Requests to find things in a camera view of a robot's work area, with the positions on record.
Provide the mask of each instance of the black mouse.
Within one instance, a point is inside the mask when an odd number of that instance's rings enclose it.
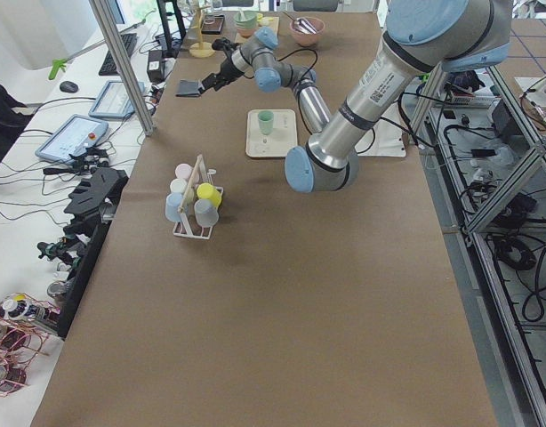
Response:
[[[65,82],[60,83],[60,90],[67,93],[76,93],[79,90],[79,86],[74,82],[66,80]]]

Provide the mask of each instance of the white desk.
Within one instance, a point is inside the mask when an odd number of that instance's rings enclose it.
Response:
[[[157,28],[141,27],[135,31],[139,35],[135,54],[132,56],[132,65],[137,78],[149,87],[147,77],[147,54],[140,54],[138,49],[153,36]],[[98,30],[89,44],[102,39]],[[118,76],[100,77],[97,74],[107,52],[105,45],[77,58],[68,65],[67,72],[59,73],[56,77],[57,85],[50,93],[47,101],[67,97],[96,97],[100,89],[108,80],[116,80]],[[78,84],[77,93],[63,93],[59,85],[64,80],[71,80]],[[28,124],[27,129],[42,129],[49,132],[57,130],[73,114],[87,115],[92,101],[59,101],[43,106],[36,116]],[[120,122],[109,122],[108,134],[119,127]],[[4,162],[0,165],[0,201],[21,204],[49,204],[46,207],[1,205],[0,210],[9,217],[18,217],[37,209],[47,209],[57,222],[68,222],[71,215],[63,213],[68,204],[68,194],[82,177],[76,176],[71,181],[64,182],[60,179],[49,177],[42,195],[42,171],[41,169],[15,173],[15,170],[23,170],[38,162],[34,151],[48,137],[45,133],[24,133],[14,144]],[[139,121],[132,117],[111,138],[112,148],[108,150],[109,161],[112,167],[124,169],[131,174],[134,159],[138,156],[144,135]],[[46,167],[48,164],[39,163],[32,167]],[[65,174],[65,180],[73,175]],[[29,294],[38,300],[50,301],[46,289],[55,279],[57,261],[47,262],[37,258],[39,252],[36,245],[40,241],[55,242],[63,236],[61,226],[55,224],[46,213],[33,213],[16,221],[7,221],[0,215],[0,302],[5,296],[22,292]],[[37,356],[29,366],[27,374],[27,387],[17,391],[6,398],[0,398],[0,427],[27,426],[31,423],[45,388],[60,355],[62,340],[51,337],[44,346],[49,356]]]

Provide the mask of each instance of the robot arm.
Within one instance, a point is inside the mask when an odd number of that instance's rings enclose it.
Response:
[[[414,77],[439,63],[444,71],[456,72],[506,58],[511,14],[510,0],[393,0],[380,53],[333,115],[314,85],[314,75],[285,78],[291,66],[274,60],[273,33],[264,35],[260,29],[229,62],[241,73],[237,77],[253,67],[264,92],[283,85],[299,99],[314,133],[304,147],[287,154],[285,176],[291,187],[300,192],[337,190],[356,179],[358,141]]]

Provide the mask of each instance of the brown table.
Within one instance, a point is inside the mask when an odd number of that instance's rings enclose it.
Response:
[[[335,110],[380,30],[375,14],[315,15]],[[279,57],[298,47],[287,27]],[[363,158],[339,192],[293,192],[282,160],[245,155],[247,112],[296,109],[290,91],[173,96],[221,61],[181,53],[33,425],[496,425],[417,151]],[[210,241],[164,216],[174,167],[199,153],[225,189]]]

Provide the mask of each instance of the green clip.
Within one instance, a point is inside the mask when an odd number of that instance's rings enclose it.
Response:
[[[54,78],[56,78],[60,69],[62,71],[65,71],[67,62],[68,60],[52,60],[52,69],[50,70],[50,74],[48,75],[48,80],[53,80]]]

